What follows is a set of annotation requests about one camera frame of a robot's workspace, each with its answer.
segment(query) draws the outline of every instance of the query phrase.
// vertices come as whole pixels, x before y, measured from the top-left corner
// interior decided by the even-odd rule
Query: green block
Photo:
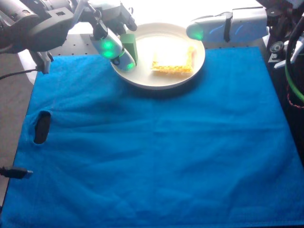
[[[136,47],[136,38],[134,34],[121,34],[120,41],[122,42],[123,46],[130,55],[135,60],[135,64],[137,65],[137,47]]]

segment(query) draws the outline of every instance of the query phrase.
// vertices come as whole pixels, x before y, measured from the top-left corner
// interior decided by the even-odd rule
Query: white plate
[[[193,78],[205,61],[205,48],[202,42],[188,38],[186,29],[177,25],[166,23],[150,23],[139,25],[135,32],[128,31],[136,37],[138,62],[132,72],[115,71],[127,82],[145,89],[168,89],[180,86]],[[151,70],[154,52],[163,46],[174,45],[193,46],[193,73],[183,75],[170,75]]]

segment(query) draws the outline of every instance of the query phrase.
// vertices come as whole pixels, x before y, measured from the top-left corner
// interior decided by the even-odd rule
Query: gray floor
[[[22,71],[17,55],[0,55],[0,76]],[[13,164],[33,85],[25,74],[0,80],[0,167]],[[0,205],[8,178],[0,176]]]

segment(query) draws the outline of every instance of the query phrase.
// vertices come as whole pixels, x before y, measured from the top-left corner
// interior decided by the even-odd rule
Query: blue cloth
[[[14,165],[34,175],[10,181],[3,228],[304,224],[304,171],[257,47],[207,50],[168,91],[128,85],[100,56],[56,57]]]

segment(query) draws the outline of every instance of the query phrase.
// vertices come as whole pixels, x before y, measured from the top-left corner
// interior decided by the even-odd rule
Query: hole in cloth
[[[39,113],[35,125],[34,143],[42,144],[46,141],[49,132],[50,123],[51,123],[51,113],[47,111],[41,111]]]

